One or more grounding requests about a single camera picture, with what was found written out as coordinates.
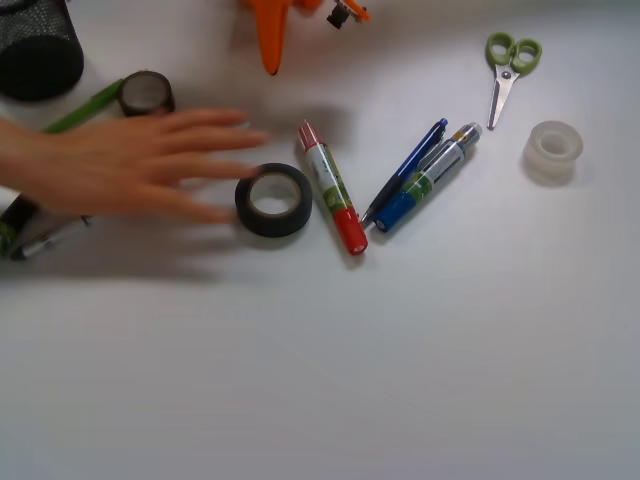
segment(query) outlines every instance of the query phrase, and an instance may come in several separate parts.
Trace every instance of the orange toy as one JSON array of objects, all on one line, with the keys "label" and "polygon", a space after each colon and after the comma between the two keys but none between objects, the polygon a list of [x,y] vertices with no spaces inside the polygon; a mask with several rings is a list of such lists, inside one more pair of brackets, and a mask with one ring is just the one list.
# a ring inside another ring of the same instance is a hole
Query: orange toy
[{"label": "orange toy", "polygon": [[[308,10],[315,10],[322,0],[249,0],[256,12],[262,63],[271,75],[278,73],[280,68],[287,12],[293,3]],[[354,0],[337,0],[336,3],[357,20],[367,21],[370,18],[367,11]]]}]

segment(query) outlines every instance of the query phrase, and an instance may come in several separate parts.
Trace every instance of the hand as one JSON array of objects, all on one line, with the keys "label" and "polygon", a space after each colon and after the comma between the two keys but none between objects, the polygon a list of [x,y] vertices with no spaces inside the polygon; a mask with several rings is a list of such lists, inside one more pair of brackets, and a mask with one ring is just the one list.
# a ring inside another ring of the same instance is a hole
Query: hand
[{"label": "hand", "polygon": [[232,210],[197,203],[171,186],[188,178],[253,175],[253,167],[205,155],[266,142],[264,133],[232,128],[245,121],[236,110],[206,109],[112,120],[57,135],[0,121],[0,183],[57,213],[158,212],[226,223]]}]

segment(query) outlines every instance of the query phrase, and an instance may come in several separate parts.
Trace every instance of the red cap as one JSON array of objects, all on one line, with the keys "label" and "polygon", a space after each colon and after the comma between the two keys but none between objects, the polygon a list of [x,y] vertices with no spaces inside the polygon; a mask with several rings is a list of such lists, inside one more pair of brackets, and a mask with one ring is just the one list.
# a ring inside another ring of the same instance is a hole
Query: red cap
[{"label": "red cap", "polygon": [[300,140],[302,140],[302,145],[304,145],[305,152],[311,147],[324,144],[324,140],[318,135],[316,129],[306,120],[304,121],[304,125],[298,129],[298,134],[300,135]]},{"label": "red cap", "polygon": [[343,208],[333,216],[347,251],[353,255],[361,255],[367,249],[369,242],[364,234],[358,214],[353,207]]}]

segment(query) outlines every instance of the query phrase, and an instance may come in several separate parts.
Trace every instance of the printed label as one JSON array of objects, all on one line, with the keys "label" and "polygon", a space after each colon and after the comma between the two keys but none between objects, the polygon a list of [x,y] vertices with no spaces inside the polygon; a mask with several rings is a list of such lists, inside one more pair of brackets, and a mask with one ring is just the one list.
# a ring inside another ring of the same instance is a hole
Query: printed label
[{"label": "printed label", "polygon": [[329,149],[324,145],[317,145],[309,149],[306,158],[331,215],[351,207],[351,199]]},{"label": "printed label", "polygon": [[415,173],[403,187],[403,190],[413,197],[416,204],[429,195],[432,189],[431,180],[423,172]]}]

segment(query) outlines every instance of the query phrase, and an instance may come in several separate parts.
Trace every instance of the green scissor handle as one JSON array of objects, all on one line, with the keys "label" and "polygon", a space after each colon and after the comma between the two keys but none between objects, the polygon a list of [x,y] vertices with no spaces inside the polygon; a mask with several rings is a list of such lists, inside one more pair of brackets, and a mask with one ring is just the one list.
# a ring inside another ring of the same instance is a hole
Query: green scissor handle
[{"label": "green scissor handle", "polygon": [[[516,40],[508,33],[498,32],[489,37],[487,42],[487,60],[492,66],[509,65],[511,62],[511,53],[516,46]],[[504,47],[504,53],[496,52],[493,47]]]},{"label": "green scissor handle", "polygon": [[[496,46],[504,47],[506,49],[505,53],[496,52],[494,50]],[[533,59],[523,60],[520,58],[521,53],[529,53]],[[494,66],[511,64],[511,68],[521,75],[533,72],[538,66],[541,56],[542,45],[530,38],[516,43],[515,39],[508,33],[497,32],[491,35],[487,41],[487,60],[489,63]]]},{"label": "green scissor handle", "polygon": [[[531,60],[523,60],[520,58],[521,53],[529,53],[533,58]],[[528,73],[533,72],[533,70],[538,66],[541,56],[542,45],[531,38],[520,40],[516,43],[516,48],[513,52],[511,68],[520,75],[527,75]]]}]

